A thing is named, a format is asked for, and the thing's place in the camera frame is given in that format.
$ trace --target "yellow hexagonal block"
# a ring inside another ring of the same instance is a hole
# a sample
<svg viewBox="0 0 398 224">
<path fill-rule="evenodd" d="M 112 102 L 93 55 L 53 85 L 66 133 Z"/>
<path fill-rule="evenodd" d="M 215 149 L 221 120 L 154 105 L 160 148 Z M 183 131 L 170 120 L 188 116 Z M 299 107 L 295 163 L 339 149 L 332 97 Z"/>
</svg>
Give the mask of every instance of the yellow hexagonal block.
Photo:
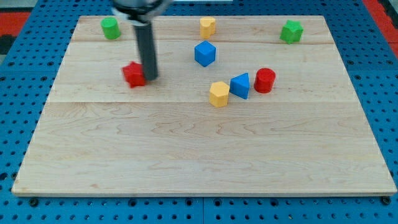
<svg viewBox="0 0 398 224">
<path fill-rule="evenodd" d="M 216 19 L 211 16 L 200 18 L 200 36 L 208 39 L 210 35 L 216 32 Z"/>
<path fill-rule="evenodd" d="M 228 103 L 229 85 L 225 82 L 215 82 L 211 84 L 209 102 L 219 108 Z"/>
</svg>

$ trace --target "blue perforated surface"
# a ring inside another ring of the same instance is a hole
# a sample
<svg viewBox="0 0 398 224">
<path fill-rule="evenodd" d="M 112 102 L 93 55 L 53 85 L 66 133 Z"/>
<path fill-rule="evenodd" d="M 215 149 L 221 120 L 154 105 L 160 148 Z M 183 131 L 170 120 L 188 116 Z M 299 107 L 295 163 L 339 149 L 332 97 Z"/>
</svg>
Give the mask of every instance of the blue perforated surface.
<svg viewBox="0 0 398 224">
<path fill-rule="evenodd" d="M 80 15 L 105 0 L 40 0 L 0 67 L 0 223 L 398 223 L 392 198 L 17 198 L 10 192 Z M 324 15 L 395 182 L 398 61 L 361 1 L 171 6 L 167 15 Z"/>
</svg>

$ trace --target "wooden plank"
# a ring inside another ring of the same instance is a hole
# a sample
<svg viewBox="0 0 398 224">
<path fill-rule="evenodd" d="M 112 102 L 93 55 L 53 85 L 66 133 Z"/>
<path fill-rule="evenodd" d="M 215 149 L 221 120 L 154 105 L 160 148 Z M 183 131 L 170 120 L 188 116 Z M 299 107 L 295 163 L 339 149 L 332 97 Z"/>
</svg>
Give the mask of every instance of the wooden plank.
<svg viewBox="0 0 398 224">
<path fill-rule="evenodd" d="M 81 17 L 12 191 L 46 197 L 317 197 L 397 189 L 320 16 L 217 17 L 217 61 L 193 60 L 199 17 L 154 22 L 160 77 L 128 88 L 131 25 Z M 279 40 L 302 21 L 300 43 Z M 208 103 L 210 84 L 270 67 L 273 91 Z"/>
</svg>

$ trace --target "blue block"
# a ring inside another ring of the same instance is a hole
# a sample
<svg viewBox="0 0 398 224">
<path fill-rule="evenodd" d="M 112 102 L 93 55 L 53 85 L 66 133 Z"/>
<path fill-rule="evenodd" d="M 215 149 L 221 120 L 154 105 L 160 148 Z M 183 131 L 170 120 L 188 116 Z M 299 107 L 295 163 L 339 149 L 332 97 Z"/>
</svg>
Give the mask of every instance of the blue block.
<svg viewBox="0 0 398 224">
<path fill-rule="evenodd" d="M 248 99 L 249 89 L 250 83 L 248 73 L 232 78 L 229 83 L 229 92 L 245 100 Z"/>
<path fill-rule="evenodd" d="M 203 67 L 216 60 L 216 47 L 207 40 L 195 47 L 195 60 Z"/>
</svg>

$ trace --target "green cube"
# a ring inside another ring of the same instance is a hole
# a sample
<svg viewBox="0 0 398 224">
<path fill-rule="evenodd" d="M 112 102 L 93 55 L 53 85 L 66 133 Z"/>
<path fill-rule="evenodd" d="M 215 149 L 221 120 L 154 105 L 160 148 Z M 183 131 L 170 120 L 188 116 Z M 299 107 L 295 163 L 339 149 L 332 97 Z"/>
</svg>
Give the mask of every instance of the green cube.
<svg viewBox="0 0 398 224">
<path fill-rule="evenodd" d="M 288 44 L 298 42 L 303 34 L 303 27 L 299 21 L 288 20 L 282 28 L 280 39 L 286 41 Z"/>
</svg>

